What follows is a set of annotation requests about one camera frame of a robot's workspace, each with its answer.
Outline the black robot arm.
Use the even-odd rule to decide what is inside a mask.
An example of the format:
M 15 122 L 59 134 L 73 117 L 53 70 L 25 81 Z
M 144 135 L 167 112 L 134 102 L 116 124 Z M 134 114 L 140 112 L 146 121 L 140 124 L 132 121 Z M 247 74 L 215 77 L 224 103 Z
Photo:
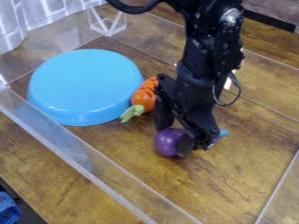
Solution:
M 208 150 L 228 135 L 212 109 L 224 107 L 226 82 L 240 85 L 234 74 L 244 59 L 240 28 L 242 0 L 164 0 L 184 17 L 186 45 L 176 76 L 158 75 L 155 88 L 155 147 L 166 157 Z

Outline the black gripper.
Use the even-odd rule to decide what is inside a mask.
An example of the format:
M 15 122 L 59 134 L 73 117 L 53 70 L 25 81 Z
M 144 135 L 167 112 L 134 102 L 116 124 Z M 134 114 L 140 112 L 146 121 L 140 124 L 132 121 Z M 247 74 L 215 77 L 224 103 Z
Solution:
M 186 157 L 196 142 L 207 147 L 220 135 L 212 114 L 211 81 L 195 78 L 182 62 L 176 66 L 176 78 L 163 73 L 156 78 L 155 129 L 163 130 L 174 125 L 174 120 L 179 121 L 186 132 L 179 139 L 176 155 Z

